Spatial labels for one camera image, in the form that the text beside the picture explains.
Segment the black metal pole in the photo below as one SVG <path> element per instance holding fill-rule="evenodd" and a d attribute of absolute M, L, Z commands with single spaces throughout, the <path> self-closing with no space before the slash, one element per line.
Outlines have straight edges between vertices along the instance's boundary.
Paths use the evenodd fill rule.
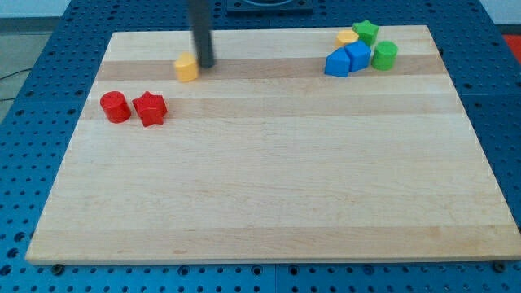
<path fill-rule="evenodd" d="M 212 24 L 208 0 L 187 1 L 199 66 L 210 68 L 215 63 L 215 59 L 213 58 Z"/>

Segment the blue pentagon block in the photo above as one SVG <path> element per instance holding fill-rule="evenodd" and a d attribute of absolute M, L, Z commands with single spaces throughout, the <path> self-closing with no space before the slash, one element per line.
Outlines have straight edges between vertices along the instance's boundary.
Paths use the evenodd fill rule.
<path fill-rule="evenodd" d="M 363 41 L 348 44 L 344 49 L 351 59 L 351 65 L 349 67 L 350 72 L 357 72 L 358 70 L 369 66 L 371 48 L 369 48 Z"/>
<path fill-rule="evenodd" d="M 349 59 L 348 53 L 344 48 L 339 48 L 326 58 L 326 68 L 324 74 L 335 77 L 347 77 L 349 74 Z"/>

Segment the gray floor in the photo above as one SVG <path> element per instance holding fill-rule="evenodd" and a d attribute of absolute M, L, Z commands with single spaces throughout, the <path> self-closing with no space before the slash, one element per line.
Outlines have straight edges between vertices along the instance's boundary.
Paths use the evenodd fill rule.
<path fill-rule="evenodd" d="M 0 34 L 0 77 L 31 68 L 50 33 Z M 29 72 L 0 80 L 0 123 L 9 111 Z"/>

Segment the yellow block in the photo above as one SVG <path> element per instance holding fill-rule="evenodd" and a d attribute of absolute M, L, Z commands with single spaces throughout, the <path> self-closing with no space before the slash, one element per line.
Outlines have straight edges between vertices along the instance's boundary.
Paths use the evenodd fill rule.
<path fill-rule="evenodd" d="M 352 29 L 341 30 L 339 34 L 336 35 L 335 40 L 335 48 L 340 48 L 341 46 L 346 46 L 347 44 L 351 44 L 358 41 L 358 33 L 353 31 Z"/>
<path fill-rule="evenodd" d="M 199 76 L 197 59 L 189 52 L 182 52 L 173 63 L 173 67 L 180 82 L 193 81 Z"/>

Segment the red star block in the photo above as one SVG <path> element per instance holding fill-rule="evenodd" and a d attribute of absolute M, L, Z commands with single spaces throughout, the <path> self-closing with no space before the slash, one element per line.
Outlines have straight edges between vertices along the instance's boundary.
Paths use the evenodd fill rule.
<path fill-rule="evenodd" d="M 163 116 L 167 110 L 162 95 L 146 91 L 141 97 L 132 100 L 132 104 L 141 118 L 143 126 L 163 124 Z"/>

